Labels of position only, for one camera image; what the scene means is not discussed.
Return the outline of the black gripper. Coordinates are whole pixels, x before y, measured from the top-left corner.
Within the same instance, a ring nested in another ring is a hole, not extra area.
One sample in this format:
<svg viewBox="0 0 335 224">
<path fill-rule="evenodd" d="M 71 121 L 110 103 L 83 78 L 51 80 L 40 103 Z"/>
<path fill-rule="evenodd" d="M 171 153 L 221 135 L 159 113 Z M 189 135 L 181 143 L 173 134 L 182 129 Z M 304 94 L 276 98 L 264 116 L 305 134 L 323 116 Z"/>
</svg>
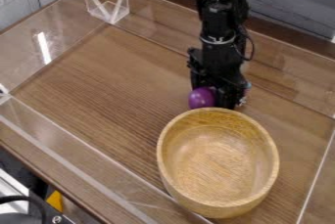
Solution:
<svg viewBox="0 0 335 224">
<path fill-rule="evenodd" d="M 232 110 L 245 103 L 249 85 L 241 73 L 246 40 L 213 42 L 199 39 L 201 48 L 187 50 L 191 87 L 215 87 L 215 106 Z"/>
</svg>

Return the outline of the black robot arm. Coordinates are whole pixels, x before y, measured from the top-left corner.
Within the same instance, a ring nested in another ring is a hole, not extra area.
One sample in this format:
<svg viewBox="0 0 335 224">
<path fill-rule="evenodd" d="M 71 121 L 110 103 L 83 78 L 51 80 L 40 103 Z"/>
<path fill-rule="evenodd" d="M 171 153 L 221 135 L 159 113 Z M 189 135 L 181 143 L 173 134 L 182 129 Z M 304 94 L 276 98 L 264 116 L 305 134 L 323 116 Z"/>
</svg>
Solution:
<svg viewBox="0 0 335 224">
<path fill-rule="evenodd" d="M 253 42 L 244 26 L 249 14 L 246 0 L 195 0 L 201 21 L 198 48 L 187 50 L 193 91 L 191 109 L 233 109 L 246 101 L 252 84 L 241 66 L 253 57 Z"/>
</svg>

